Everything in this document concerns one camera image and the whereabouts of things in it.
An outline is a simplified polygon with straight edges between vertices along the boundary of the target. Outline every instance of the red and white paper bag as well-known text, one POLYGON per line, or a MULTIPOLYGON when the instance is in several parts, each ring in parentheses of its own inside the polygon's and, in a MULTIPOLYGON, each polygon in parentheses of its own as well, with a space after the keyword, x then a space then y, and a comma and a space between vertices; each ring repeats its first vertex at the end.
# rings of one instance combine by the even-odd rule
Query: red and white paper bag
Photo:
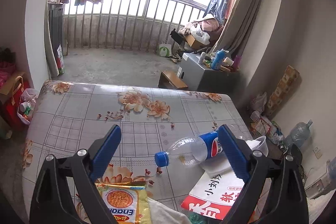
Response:
POLYGON ((181 207, 207 217, 223 219, 243 186, 244 181, 237 178, 233 170, 214 177, 204 172, 181 207))

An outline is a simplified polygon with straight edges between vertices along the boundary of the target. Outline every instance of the pepsi bottle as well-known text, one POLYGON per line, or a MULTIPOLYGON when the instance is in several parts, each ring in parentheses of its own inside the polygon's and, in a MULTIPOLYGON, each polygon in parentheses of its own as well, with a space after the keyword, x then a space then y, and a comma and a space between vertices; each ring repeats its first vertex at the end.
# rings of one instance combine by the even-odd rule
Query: pepsi bottle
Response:
POLYGON ((213 131, 196 137, 179 139, 167 151, 156 153, 155 162, 158 167, 168 166, 173 162, 194 166, 222 151, 218 133, 213 131))

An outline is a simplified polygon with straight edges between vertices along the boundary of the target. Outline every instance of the yellow snack wrapper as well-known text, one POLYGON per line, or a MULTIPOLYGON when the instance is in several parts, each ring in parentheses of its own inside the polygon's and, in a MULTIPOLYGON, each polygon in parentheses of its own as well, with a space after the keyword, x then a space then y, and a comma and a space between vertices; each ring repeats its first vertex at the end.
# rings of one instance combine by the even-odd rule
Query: yellow snack wrapper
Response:
POLYGON ((120 224, 152 224, 144 185, 96 183, 102 199, 120 224))

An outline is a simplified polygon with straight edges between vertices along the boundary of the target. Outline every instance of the floral tablecloth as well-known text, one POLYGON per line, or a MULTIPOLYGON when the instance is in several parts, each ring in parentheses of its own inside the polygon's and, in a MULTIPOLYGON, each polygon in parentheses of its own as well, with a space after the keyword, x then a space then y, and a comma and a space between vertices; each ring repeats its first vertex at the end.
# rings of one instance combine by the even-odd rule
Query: floral tablecloth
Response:
MULTIPOLYGON (((199 166, 157 168, 154 154, 182 137, 207 133, 224 123, 233 125, 237 137, 252 139, 224 94, 46 81, 24 150, 22 184, 27 213, 45 157, 69 157, 87 149, 113 124, 121 127, 122 140, 100 181, 145 180, 150 197, 185 213, 180 204, 204 171, 199 166)), ((84 215, 72 178, 68 185, 78 213, 84 215)))

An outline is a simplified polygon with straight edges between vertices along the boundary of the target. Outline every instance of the blue gripper pad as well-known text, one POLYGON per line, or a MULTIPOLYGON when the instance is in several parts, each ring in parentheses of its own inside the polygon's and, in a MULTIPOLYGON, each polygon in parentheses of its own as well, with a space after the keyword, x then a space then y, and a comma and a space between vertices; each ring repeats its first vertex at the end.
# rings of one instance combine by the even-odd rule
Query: blue gripper pad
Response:
MULTIPOLYGON (((94 158, 92 159, 92 171, 90 179, 94 183, 96 179, 101 178, 110 163, 118 145, 121 141, 121 129, 119 126, 114 125, 103 139, 96 140, 95 142, 102 142, 103 144, 98 148, 94 158)), ((89 148, 89 151, 95 145, 95 142, 89 148)))
POLYGON ((237 139, 226 124, 220 126, 218 129, 218 141, 223 147, 223 151, 236 176, 246 183, 250 179, 248 160, 241 149, 243 148, 246 150, 244 145, 249 149, 248 145, 245 141, 237 139))

